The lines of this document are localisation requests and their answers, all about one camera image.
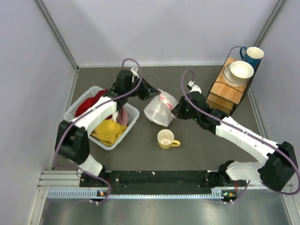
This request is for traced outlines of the white pink mesh laundry bag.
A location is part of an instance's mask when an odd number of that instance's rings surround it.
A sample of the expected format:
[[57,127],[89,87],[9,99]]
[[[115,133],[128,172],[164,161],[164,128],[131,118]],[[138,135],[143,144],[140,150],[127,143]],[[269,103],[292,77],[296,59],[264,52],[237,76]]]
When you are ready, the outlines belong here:
[[159,91],[161,93],[155,96],[145,107],[144,114],[151,122],[168,127],[175,118],[171,111],[178,104],[178,101],[168,92],[160,89]]

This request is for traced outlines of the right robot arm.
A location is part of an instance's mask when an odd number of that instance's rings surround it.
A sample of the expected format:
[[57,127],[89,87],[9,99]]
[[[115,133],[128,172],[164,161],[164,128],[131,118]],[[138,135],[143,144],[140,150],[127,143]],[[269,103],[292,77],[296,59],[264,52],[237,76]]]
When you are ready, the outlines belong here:
[[243,127],[227,113],[210,109],[198,91],[182,96],[172,114],[181,120],[194,120],[202,129],[234,143],[256,159],[245,163],[231,160],[221,165],[218,178],[223,185],[231,185],[235,180],[251,180],[279,192],[293,175],[300,174],[290,143],[270,141]]

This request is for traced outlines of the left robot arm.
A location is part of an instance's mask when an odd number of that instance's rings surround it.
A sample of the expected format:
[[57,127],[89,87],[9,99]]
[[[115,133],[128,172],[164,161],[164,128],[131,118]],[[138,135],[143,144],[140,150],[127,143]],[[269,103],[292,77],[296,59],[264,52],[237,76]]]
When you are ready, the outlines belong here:
[[148,84],[140,74],[122,69],[112,87],[85,113],[62,121],[58,127],[55,155],[63,156],[90,174],[96,186],[106,182],[105,167],[91,154],[89,136],[107,117],[117,112],[127,103],[128,98],[147,100],[161,92]]

